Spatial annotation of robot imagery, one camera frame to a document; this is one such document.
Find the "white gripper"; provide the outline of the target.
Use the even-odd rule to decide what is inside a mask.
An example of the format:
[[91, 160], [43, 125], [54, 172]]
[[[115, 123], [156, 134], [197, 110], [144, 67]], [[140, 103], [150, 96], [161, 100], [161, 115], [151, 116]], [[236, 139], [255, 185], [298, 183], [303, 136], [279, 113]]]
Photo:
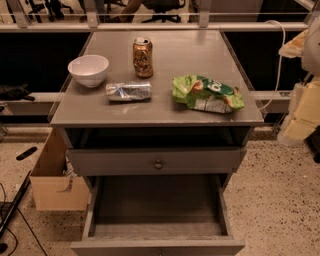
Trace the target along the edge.
[[289, 112], [281, 124], [277, 140], [280, 144], [301, 144], [320, 125], [320, 77], [306, 85], [297, 83], [291, 92]]

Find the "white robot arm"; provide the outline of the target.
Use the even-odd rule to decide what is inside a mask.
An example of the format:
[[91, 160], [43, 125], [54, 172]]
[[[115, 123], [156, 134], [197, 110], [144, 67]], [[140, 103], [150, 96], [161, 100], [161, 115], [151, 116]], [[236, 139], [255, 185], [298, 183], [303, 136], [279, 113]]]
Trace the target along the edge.
[[320, 125], [320, 18], [284, 44], [279, 55], [301, 58], [302, 69], [314, 76], [306, 85], [295, 85], [290, 96], [289, 114], [284, 118], [277, 140], [291, 146], [302, 143]]

